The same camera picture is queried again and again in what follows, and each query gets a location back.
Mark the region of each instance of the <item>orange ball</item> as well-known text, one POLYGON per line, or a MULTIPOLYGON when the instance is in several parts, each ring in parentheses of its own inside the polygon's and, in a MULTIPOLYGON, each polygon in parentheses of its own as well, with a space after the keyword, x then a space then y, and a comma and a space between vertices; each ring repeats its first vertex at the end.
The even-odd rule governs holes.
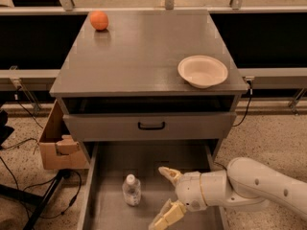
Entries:
POLYGON ((89 16, 89 21, 97 31, 102 31, 108 26, 108 17, 103 11, 93 11, 89 16))

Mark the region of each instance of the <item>drawer handle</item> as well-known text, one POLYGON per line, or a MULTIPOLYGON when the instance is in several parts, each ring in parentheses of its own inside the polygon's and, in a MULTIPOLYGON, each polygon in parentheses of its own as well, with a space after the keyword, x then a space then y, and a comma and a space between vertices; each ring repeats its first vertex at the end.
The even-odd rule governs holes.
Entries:
POLYGON ((145 125, 142 125, 141 122, 138 122, 137 126, 141 130, 161 130, 165 127, 165 122, 162 122, 161 126, 145 126, 145 125))

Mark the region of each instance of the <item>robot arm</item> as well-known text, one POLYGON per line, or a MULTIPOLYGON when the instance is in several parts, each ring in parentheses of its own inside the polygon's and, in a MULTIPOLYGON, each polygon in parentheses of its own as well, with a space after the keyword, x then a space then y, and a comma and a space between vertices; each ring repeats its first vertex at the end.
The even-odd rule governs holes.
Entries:
POLYGON ((159 171, 175 186, 178 201, 166 202, 150 230, 163 230, 180 220, 185 211, 178 211, 178 207, 192 212, 205 210, 208 206, 259 211, 269 205, 269 200, 307 220, 307 183, 249 158, 233 159, 227 171, 181 174, 165 167, 159 171))

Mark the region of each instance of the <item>cardboard box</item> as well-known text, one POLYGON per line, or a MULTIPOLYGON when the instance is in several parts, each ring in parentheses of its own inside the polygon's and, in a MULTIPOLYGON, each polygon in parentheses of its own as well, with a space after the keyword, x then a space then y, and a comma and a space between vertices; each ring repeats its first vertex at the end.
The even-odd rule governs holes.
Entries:
POLYGON ((39 139, 43 168, 45 170, 88 169, 89 161, 83 149, 69 135, 62 118, 60 106, 55 102, 39 139))

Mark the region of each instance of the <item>bowl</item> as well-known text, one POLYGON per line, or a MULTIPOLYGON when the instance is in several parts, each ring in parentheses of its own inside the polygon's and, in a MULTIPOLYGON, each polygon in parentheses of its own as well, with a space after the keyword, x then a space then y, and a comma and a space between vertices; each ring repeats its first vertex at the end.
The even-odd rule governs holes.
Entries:
POLYGON ((178 72, 183 79, 197 88, 207 88, 227 79, 228 70, 213 57, 193 56, 183 59, 178 72))

